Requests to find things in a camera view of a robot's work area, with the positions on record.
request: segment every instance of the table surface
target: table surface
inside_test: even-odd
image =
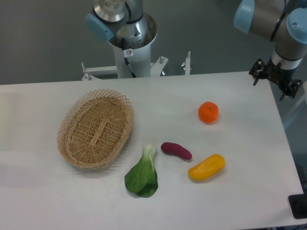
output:
[[[288,196],[302,188],[270,84],[246,72],[160,78],[0,86],[0,225],[6,230],[251,229],[306,223]],[[97,171],[71,166],[57,148],[66,113],[84,94],[113,89],[132,102],[130,138],[113,163]],[[199,120],[205,101],[219,106],[213,125]],[[137,198],[124,176],[157,146],[159,188]],[[189,149],[191,162],[160,151]],[[226,167],[203,183],[188,169],[214,153]]]

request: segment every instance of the wicker basket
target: wicker basket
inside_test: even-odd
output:
[[[58,148],[73,165],[103,167],[119,153],[132,124],[133,108],[126,96],[113,90],[89,92],[63,120]]]

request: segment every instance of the toy fruit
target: toy fruit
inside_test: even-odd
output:
[[[203,122],[212,124],[219,117],[219,107],[213,102],[205,102],[199,107],[198,116]]]
[[[185,160],[190,160],[192,158],[190,151],[176,143],[164,142],[161,145],[161,150],[166,154],[179,156]]]
[[[195,181],[203,181],[213,176],[226,165],[225,159],[219,154],[213,154],[198,165],[190,168],[189,177]]]

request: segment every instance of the bok choy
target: bok choy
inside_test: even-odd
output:
[[[158,189],[154,156],[157,148],[153,144],[143,145],[143,155],[139,162],[125,176],[128,191],[141,197],[150,197]]]

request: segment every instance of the light blue robot joint cap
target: light blue robot joint cap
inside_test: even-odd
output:
[[[112,31],[102,21],[100,21],[91,13],[87,14],[85,20],[87,26],[90,28],[93,34],[99,37],[100,39],[108,41],[112,37],[114,37]]]
[[[297,42],[307,45],[307,9],[298,8],[287,17],[287,30]]]
[[[253,21],[255,0],[242,0],[234,18],[234,27],[249,33]]]

